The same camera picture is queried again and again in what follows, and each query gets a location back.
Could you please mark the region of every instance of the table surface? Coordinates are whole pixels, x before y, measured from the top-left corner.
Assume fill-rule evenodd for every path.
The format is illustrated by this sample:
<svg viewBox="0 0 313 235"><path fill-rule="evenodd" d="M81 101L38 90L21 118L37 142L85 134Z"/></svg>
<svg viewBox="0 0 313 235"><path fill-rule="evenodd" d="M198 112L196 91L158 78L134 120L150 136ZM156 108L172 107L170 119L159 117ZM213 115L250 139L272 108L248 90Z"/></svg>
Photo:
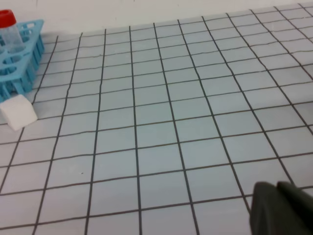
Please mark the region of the table surface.
<svg viewBox="0 0 313 235"><path fill-rule="evenodd" d="M253 186L313 194L313 3L43 35L0 121L0 235L248 235Z"/></svg>

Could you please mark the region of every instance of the test tube rack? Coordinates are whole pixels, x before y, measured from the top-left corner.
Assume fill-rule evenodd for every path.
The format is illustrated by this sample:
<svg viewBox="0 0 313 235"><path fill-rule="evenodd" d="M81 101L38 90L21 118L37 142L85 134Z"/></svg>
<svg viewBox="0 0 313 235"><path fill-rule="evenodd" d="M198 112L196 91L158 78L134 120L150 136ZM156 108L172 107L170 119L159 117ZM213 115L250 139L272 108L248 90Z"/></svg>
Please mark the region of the test tube rack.
<svg viewBox="0 0 313 235"><path fill-rule="evenodd" d="M17 23L25 49L14 54L5 49L0 32L0 44L4 49L0 52L0 102L32 90L45 50L40 36L43 24L43 20Z"/></svg>

